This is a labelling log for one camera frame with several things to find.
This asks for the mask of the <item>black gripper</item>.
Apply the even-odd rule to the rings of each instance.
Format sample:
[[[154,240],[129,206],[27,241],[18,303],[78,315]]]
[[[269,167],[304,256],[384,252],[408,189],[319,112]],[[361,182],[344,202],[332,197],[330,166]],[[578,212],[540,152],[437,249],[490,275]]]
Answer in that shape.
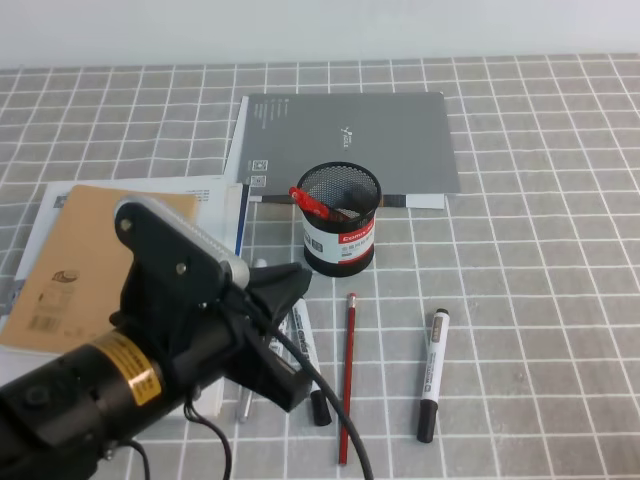
[[[259,298],[270,322],[279,326],[307,292],[311,277],[299,263],[252,268],[247,290]],[[258,330],[238,315],[199,319],[186,349],[171,360],[169,377],[174,406],[196,389],[226,378],[290,412],[307,398],[311,387],[308,374],[294,370],[271,351]]]

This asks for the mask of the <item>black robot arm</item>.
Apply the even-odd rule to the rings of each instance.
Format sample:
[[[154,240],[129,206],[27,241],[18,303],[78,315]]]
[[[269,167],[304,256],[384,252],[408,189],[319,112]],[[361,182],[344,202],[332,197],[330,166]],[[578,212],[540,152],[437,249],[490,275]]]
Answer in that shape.
[[[2,477],[87,479],[110,450],[220,378],[296,408],[310,377],[266,335],[310,281],[297,263],[254,269],[244,288],[135,263],[107,334],[2,388]]]

